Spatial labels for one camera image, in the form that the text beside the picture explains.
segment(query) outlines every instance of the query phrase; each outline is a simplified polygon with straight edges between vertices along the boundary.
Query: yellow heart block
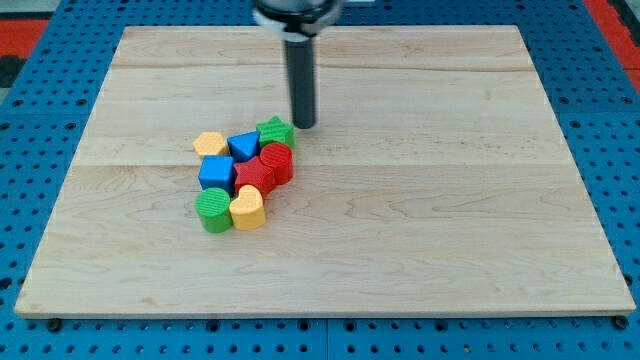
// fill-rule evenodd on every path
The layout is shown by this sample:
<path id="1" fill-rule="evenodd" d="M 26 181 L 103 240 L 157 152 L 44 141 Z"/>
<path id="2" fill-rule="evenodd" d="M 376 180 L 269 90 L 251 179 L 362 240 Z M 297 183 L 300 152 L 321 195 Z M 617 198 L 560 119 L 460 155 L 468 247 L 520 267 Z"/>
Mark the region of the yellow heart block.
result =
<path id="1" fill-rule="evenodd" d="M 203 132 L 193 142 L 193 150 L 202 159 L 205 155 L 229 155 L 227 138 L 219 132 Z"/>
<path id="2" fill-rule="evenodd" d="M 253 230 L 267 222 L 264 202 L 260 191 L 252 185 L 245 185 L 229 205 L 233 226 L 238 230 Z"/>

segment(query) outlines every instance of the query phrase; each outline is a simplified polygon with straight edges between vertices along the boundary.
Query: red object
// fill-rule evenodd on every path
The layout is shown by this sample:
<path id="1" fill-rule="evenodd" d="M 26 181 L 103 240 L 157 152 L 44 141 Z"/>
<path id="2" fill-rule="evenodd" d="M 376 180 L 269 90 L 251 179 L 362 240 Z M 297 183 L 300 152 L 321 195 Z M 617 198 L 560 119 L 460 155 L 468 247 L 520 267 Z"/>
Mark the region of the red object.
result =
<path id="1" fill-rule="evenodd" d="M 260 161 L 273 169 L 276 184 L 284 185 L 293 178 L 293 152 L 285 144 L 274 142 L 260 151 Z"/>
<path id="2" fill-rule="evenodd" d="M 611 50 L 640 91 L 640 48 L 633 43 L 629 29 L 620 21 L 618 11 L 607 0 L 585 0 L 584 4 L 607 39 Z"/>
<path id="3" fill-rule="evenodd" d="M 48 24 L 49 20 L 0 20 L 0 56 L 28 58 Z"/>
<path id="4" fill-rule="evenodd" d="M 267 195 L 276 188 L 273 169 L 263 164 L 257 156 L 247 162 L 236 163 L 233 167 L 237 173 L 236 194 L 240 192 L 241 187 L 253 185 L 262 194 L 262 199 L 266 199 Z"/>

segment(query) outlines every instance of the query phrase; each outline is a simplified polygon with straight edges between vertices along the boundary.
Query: blue cube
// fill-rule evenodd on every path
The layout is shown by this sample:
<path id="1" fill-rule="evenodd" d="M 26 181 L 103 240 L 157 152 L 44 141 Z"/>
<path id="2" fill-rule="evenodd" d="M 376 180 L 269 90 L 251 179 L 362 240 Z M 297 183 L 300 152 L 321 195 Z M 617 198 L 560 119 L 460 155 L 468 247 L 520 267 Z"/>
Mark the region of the blue cube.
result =
<path id="1" fill-rule="evenodd" d="M 247 162 L 260 152 L 260 132 L 252 131 L 250 133 L 236 135 L 227 138 L 229 144 L 229 152 L 233 156 L 235 162 Z"/>
<path id="2" fill-rule="evenodd" d="M 221 188 L 233 196 L 235 190 L 235 173 L 231 156 L 206 155 L 202 159 L 198 180 L 202 190 Z"/>

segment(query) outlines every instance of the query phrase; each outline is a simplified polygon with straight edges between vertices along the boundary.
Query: pile of blocks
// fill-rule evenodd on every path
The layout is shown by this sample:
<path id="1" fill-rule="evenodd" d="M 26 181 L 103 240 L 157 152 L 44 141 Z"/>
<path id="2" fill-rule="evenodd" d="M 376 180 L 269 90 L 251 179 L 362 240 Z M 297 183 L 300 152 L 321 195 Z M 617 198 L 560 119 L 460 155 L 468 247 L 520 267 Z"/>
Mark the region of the pile of blocks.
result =
<path id="1" fill-rule="evenodd" d="M 293 126 L 277 116 L 259 123 L 256 131 L 229 138 L 202 133 L 193 142 L 202 159 L 202 192 L 195 204 L 202 226 L 220 233 L 232 225 L 238 230 L 264 225 L 267 195 L 293 178 L 294 146 Z"/>

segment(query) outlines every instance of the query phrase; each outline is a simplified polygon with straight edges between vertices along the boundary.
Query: blue pegboard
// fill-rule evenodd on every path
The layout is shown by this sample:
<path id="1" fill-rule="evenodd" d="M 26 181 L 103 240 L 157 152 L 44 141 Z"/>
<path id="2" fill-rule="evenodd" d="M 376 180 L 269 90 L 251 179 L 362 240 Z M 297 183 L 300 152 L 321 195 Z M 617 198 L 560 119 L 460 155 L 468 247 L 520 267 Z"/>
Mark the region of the blue pegboard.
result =
<path id="1" fill-rule="evenodd" d="M 249 0 L 63 0 L 0 108 L 0 358 L 638 358 L 640 317 L 26 321 L 13 312 L 126 25 L 248 25 Z M 516 24 L 638 299 L 640 98 L 579 1 L 378 0 L 340 25 Z"/>

